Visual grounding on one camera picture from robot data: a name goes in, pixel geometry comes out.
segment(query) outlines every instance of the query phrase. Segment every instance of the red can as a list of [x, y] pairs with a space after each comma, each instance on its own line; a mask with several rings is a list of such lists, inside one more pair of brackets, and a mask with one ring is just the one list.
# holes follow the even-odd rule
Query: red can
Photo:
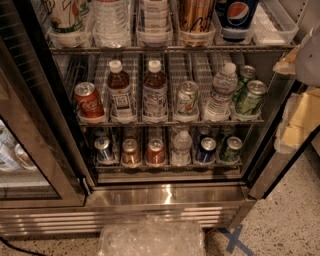
[[100, 95], [94, 84], [89, 82], [78, 84], [74, 89], [74, 98], [83, 117], [95, 118], [104, 115]]
[[162, 164], [165, 161], [165, 147], [160, 139], [149, 140], [147, 161], [151, 164]]

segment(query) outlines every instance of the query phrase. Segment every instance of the black cable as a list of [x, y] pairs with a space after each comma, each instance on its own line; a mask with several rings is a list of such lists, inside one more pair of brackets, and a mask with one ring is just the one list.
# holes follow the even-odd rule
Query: black cable
[[3, 239], [2, 237], [0, 237], [0, 241], [6, 245], [7, 247], [13, 249], [13, 250], [16, 250], [16, 251], [19, 251], [19, 252], [24, 252], [24, 253], [27, 253], [27, 254], [30, 254], [30, 255], [34, 255], [34, 256], [46, 256], [45, 254], [41, 254], [41, 253], [38, 253], [38, 252], [31, 252], [31, 251], [27, 251], [27, 250], [24, 250], [24, 249], [21, 249], [21, 248], [18, 248], [18, 247], [15, 247], [14, 245], [8, 243], [8, 241], [6, 241], [5, 239]]

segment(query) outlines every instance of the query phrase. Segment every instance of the terrazzo floor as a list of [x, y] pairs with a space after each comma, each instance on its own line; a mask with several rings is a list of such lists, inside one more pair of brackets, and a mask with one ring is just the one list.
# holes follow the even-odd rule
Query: terrazzo floor
[[[258, 201], [241, 225], [229, 232], [216, 230], [206, 236], [207, 256], [320, 255], [320, 179], [304, 154], [269, 197]], [[47, 256], [91, 256], [97, 254], [98, 238], [99, 234], [86, 234], [9, 242]], [[0, 255], [28, 254], [0, 243]]]

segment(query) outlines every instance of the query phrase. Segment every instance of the bottle label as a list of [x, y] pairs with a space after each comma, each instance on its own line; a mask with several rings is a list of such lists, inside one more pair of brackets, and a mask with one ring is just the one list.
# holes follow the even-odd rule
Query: bottle label
[[111, 110], [116, 117], [132, 117], [136, 114], [135, 102], [132, 96], [132, 86], [124, 89], [110, 89]]
[[167, 114], [167, 87], [143, 88], [143, 113], [145, 116], [162, 117]]

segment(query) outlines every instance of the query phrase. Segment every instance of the pepsi logo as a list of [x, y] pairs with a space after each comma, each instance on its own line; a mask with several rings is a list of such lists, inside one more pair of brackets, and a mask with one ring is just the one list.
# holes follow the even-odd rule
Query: pepsi logo
[[240, 26], [249, 16], [249, 7], [245, 3], [235, 2], [229, 6], [227, 17], [230, 24]]

